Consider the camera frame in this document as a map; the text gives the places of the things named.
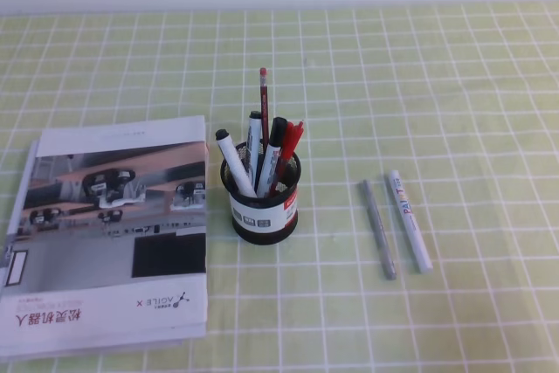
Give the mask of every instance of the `red pencil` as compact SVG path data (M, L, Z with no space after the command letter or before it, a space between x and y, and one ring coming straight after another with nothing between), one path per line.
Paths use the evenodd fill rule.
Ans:
M264 155L270 140L268 132L268 85L266 84L267 71L265 67L260 68L260 108L262 113L262 144L264 146Z
M295 130L295 126L292 122L288 121L287 122L287 130L286 130L286 136L283 139L283 144L281 145L281 153L283 153L283 151L289 147L289 145L291 144L291 139L293 137L294 134L294 130Z

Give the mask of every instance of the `pen holder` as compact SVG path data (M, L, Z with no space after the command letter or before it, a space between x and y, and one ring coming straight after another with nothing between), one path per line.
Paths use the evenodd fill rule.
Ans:
M246 142L239 144L237 151L238 157L245 163ZM260 144L259 161L263 159ZM225 159L221 164L220 175L221 182L229 192L233 228L241 238L255 245L273 245L291 235L298 220L300 161L295 153L278 182L276 190L279 193L266 198L241 196Z

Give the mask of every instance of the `gray pen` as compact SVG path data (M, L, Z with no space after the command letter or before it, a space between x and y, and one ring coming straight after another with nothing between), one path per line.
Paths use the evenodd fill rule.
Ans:
M386 234L384 233L383 221L381 220L381 215L378 212L378 207L376 207L373 190L370 188L369 181L366 179L363 180L362 186L365 199L367 200L370 224L373 228L373 232L375 233L376 246L381 254L381 264L383 265L384 275L387 280L395 280L396 268L394 268L394 261L390 255L390 248L388 246L388 241L386 240Z

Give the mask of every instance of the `white paint marker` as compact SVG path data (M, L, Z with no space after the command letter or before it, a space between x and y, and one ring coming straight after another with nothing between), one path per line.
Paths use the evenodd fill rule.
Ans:
M390 186L392 187L394 199L396 200L398 209L400 210L400 216L402 216L402 220L404 221L405 232L410 240L411 249L418 261L419 271L421 273L428 273L433 270L433 264L431 262L431 258L429 258L429 253L427 252L425 242L423 241L421 231L419 230L418 221L413 215L410 201L408 200L408 196L405 194L405 189L397 170L392 170L390 172Z
M256 198L251 180L245 172L245 167L238 157L237 149L235 149L233 140L229 133L227 133L227 130L218 130L216 132L216 140L224 159L229 165L229 171L237 184L238 192L245 197Z
M256 172L259 166L260 135L262 133L262 113L251 111L248 119L248 136L246 137L245 169L251 179L252 189L256 185Z

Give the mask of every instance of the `white pen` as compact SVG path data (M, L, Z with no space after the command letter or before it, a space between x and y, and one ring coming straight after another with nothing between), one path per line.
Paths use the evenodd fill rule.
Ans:
M400 216L402 216L405 232L410 240L411 249L418 261L419 271L421 273L428 273L433 270L433 264L431 258L429 258L429 253L427 252L425 242L419 230L418 221L411 210L410 201L405 193L400 174L397 170L392 170L390 172L390 186L392 187L394 199L400 210Z

